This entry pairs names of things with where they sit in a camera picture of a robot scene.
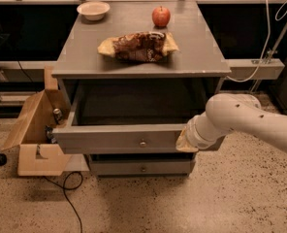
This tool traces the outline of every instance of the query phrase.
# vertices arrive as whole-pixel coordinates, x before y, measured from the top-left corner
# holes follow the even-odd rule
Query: cardboard box
[[[45,68],[45,90],[26,99],[3,150],[19,146],[20,176],[59,176],[64,171],[88,171],[82,154],[64,154],[58,144],[48,144],[46,125],[63,127],[55,122],[53,109],[68,117],[70,106],[51,77],[51,67]]]

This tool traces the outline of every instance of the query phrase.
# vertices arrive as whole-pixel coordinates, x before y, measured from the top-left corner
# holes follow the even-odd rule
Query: apple
[[[152,12],[152,20],[157,27],[166,27],[170,22],[171,12],[169,9],[159,6]]]

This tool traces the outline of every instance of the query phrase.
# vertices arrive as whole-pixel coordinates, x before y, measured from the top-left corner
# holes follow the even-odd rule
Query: floor
[[[276,112],[266,94],[263,109]],[[0,148],[15,119],[0,119]],[[0,167],[0,232],[80,232],[63,190],[17,175],[18,148]],[[63,184],[68,173],[50,177]],[[233,133],[219,151],[197,154],[189,177],[102,178],[82,173],[66,191],[91,233],[287,232],[287,154]],[[67,186],[80,177],[70,177]]]

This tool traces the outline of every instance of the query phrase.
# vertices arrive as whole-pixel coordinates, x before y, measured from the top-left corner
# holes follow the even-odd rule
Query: bowl
[[[90,1],[80,4],[77,7],[79,14],[88,20],[99,20],[105,16],[105,13],[111,8],[108,3],[99,1]]]

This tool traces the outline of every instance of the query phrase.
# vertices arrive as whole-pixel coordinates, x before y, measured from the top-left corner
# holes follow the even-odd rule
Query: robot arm
[[[287,152],[287,116],[265,112],[255,97],[237,94],[212,96],[206,111],[188,121],[176,148],[206,150],[235,130],[254,135]]]

